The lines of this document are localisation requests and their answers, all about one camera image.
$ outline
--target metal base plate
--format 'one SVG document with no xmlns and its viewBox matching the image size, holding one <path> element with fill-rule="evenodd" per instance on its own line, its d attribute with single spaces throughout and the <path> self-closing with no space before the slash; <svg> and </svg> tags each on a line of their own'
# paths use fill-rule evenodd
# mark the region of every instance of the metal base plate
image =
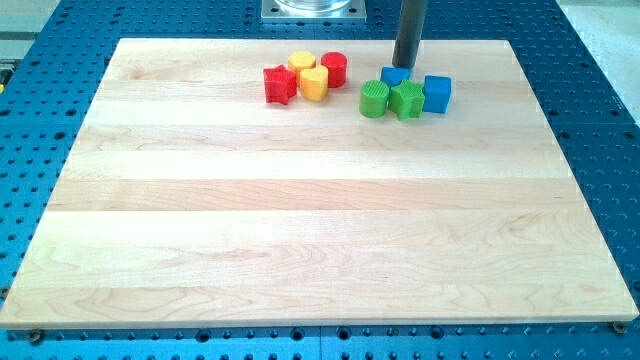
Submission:
<svg viewBox="0 0 640 360">
<path fill-rule="evenodd" d="M 365 22 L 367 10 L 365 0 L 351 0 L 345 6 L 333 11 L 300 10 L 276 0 L 262 0 L 261 17 L 262 22 L 266 24 Z"/>
</svg>

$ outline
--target blue block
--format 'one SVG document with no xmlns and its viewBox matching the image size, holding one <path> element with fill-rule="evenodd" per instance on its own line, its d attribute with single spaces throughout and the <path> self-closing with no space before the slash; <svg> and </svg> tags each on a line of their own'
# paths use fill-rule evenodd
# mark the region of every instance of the blue block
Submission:
<svg viewBox="0 0 640 360">
<path fill-rule="evenodd" d="M 404 79 L 411 79 L 411 69 L 385 66 L 380 73 L 380 81 L 387 84 L 389 88 L 400 85 Z"/>
<path fill-rule="evenodd" d="M 427 75 L 424 77 L 424 106 L 422 111 L 444 114 L 451 98 L 451 78 Z"/>
</svg>

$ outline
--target yellow hexagon block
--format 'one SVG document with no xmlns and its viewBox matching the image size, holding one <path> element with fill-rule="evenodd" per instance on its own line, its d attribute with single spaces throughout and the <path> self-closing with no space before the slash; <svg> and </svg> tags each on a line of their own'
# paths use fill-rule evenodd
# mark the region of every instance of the yellow hexagon block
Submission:
<svg viewBox="0 0 640 360">
<path fill-rule="evenodd" d="M 305 99 L 322 101 L 329 89 L 329 69 L 320 65 L 300 72 L 300 92 Z"/>
<path fill-rule="evenodd" d="M 296 73 L 296 81 L 300 86 L 300 72 L 304 69 L 313 69 L 316 66 L 316 57 L 306 50 L 296 51 L 289 56 L 289 70 Z"/>
</svg>

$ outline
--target table surface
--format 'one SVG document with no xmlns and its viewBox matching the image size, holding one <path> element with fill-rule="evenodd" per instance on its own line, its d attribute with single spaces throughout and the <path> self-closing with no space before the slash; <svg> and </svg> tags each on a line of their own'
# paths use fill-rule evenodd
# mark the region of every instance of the table surface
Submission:
<svg viewBox="0 0 640 360">
<path fill-rule="evenodd" d="M 400 122 L 357 111 L 391 41 L 122 40 L 0 324 L 637 316 L 509 44 L 422 45 L 455 97 Z M 265 104 L 298 49 L 345 52 L 348 84 Z"/>
</svg>

